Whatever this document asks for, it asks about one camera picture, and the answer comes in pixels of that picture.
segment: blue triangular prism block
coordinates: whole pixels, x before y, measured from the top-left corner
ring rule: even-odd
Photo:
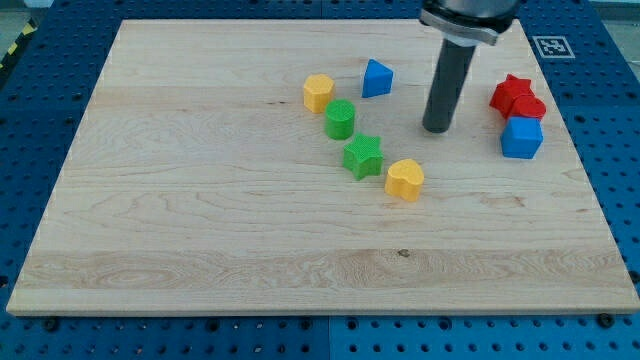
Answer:
[[[374,59],[369,59],[367,70],[364,73],[362,97],[368,98],[390,93],[392,81],[393,71],[391,69]]]

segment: yellow and black tape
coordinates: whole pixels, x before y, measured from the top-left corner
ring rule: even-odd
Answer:
[[[13,68],[18,63],[22,54],[24,54],[27,44],[29,44],[29,41],[31,41],[37,30],[38,27],[35,21],[30,19],[22,28],[18,38],[9,46],[9,49],[7,49],[7,53],[2,57],[2,61],[0,61],[0,89],[4,87]]]

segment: red block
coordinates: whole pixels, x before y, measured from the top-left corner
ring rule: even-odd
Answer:
[[[542,117],[547,112],[547,107],[542,100],[535,96],[521,96],[513,102],[507,119],[512,116],[536,118],[542,121]]]
[[[509,74],[507,79],[496,87],[489,105],[498,109],[503,118],[508,119],[515,100],[522,96],[535,97],[531,90],[531,80],[518,79]]]

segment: green star-shaped block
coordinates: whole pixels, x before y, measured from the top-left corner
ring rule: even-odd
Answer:
[[[351,170],[356,180],[362,180],[365,176],[382,173],[382,159],[380,137],[356,134],[344,147],[342,165]]]

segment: green block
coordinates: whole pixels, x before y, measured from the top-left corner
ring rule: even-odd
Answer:
[[[324,132],[334,140],[348,139],[353,134],[356,107],[351,101],[333,100],[325,109]]]
[[[342,165],[351,170],[356,180],[382,173],[382,151],[380,137],[356,134],[353,141],[344,147]]]

